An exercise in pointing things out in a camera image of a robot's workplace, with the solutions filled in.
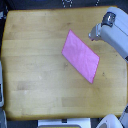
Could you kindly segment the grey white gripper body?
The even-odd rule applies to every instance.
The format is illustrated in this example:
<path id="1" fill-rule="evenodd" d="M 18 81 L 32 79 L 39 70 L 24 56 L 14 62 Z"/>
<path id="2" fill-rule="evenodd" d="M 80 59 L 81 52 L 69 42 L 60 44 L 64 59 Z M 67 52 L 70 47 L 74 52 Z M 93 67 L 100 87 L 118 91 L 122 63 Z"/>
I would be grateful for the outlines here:
<path id="1" fill-rule="evenodd" d="M 96 24 L 91 32 L 88 34 L 89 38 L 91 40 L 95 40 L 95 41 L 98 41 L 101 39 L 101 35 L 100 35 L 100 32 L 101 32 L 101 25 L 100 24 Z"/>

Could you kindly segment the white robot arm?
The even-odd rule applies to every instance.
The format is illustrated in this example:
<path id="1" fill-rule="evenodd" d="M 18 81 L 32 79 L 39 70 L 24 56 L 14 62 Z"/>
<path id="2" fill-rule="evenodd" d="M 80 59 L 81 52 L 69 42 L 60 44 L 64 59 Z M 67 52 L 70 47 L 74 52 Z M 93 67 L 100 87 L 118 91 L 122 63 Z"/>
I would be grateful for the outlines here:
<path id="1" fill-rule="evenodd" d="M 101 23 L 96 24 L 88 34 L 91 40 L 103 40 L 111 45 L 128 63 L 128 35 L 116 26 L 117 15 L 107 12 Z"/>

